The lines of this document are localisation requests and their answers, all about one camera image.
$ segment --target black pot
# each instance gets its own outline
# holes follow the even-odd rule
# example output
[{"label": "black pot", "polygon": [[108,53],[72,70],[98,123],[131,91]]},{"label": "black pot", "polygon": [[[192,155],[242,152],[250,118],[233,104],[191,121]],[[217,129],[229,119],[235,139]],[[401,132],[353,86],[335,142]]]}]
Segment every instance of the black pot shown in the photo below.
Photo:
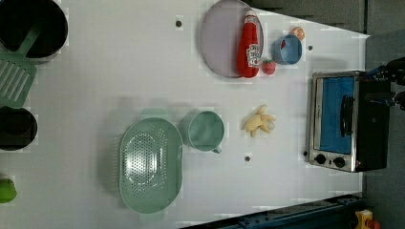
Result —
[{"label": "black pot", "polygon": [[35,139],[36,132],[37,123],[29,111],[23,108],[0,108],[0,149],[20,150]]},{"label": "black pot", "polygon": [[38,18],[46,24],[27,57],[33,61],[54,57],[68,37],[68,22],[53,0],[0,0],[0,42],[17,51]]}]

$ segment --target slotted spatula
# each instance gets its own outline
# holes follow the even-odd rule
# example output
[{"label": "slotted spatula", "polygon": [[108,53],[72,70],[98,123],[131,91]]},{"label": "slotted spatula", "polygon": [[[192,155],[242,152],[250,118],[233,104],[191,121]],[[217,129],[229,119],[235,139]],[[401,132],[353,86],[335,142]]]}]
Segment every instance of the slotted spatula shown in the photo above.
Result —
[{"label": "slotted spatula", "polygon": [[36,23],[16,52],[0,53],[0,106],[21,108],[36,75],[36,67],[26,57],[40,33]]}]

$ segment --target white tabletop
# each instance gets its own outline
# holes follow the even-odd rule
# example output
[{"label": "white tabletop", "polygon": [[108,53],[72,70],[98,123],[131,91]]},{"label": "white tabletop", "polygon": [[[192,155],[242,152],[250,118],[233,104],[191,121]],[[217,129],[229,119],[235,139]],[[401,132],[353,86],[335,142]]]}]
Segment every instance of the white tabletop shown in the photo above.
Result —
[{"label": "white tabletop", "polygon": [[[25,105],[37,117],[37,138],[22,153],[0,154],[0,174],[13,177],[18,191],[0,205],[1,228],[176,228],[361,191],[361,174],[311,166],[303,152],[312,73],[363,70],[367,36],[257,10],[263,56],[268,44],[301,26],[303,58],[279,66],[275,76],[225,78],[208,69],[198,46],[215,2],[60,4],[69,42],[38,66]],[[251,138],[242,125],[262,104],[277,117],[276,129]],[[145,216],[119,195],[117,149],[147,107],[166,109],[174,124],[193,109],[216,111],[226,136],[219,155],[184,147],[179,195]]]}]

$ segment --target bottle cap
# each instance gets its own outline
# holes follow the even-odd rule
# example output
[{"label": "bottle cap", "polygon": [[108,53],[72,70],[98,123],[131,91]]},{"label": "bottle cap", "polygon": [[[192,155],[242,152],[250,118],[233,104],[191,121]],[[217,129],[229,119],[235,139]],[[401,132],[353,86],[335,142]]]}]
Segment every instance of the bottle cap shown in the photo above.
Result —
[{"label": "bottle cap", "polygon": [[253,11],[253,10],[249,10],[249,11],[246,13],[246,16],[255,16],[255,17],[257,17],[256,12]]}]

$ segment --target mint green cup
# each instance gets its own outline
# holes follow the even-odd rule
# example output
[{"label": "mint green cup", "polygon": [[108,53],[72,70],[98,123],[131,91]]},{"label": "mint green cup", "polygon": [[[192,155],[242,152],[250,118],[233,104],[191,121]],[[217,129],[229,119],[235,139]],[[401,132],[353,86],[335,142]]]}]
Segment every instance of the mint green cup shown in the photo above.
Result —
[{"label": "mint green cup", "polygon": [[197,150],[219,154],[224,139],[223,120],[213,112],[189,114],[182,124],[184,144]]}]

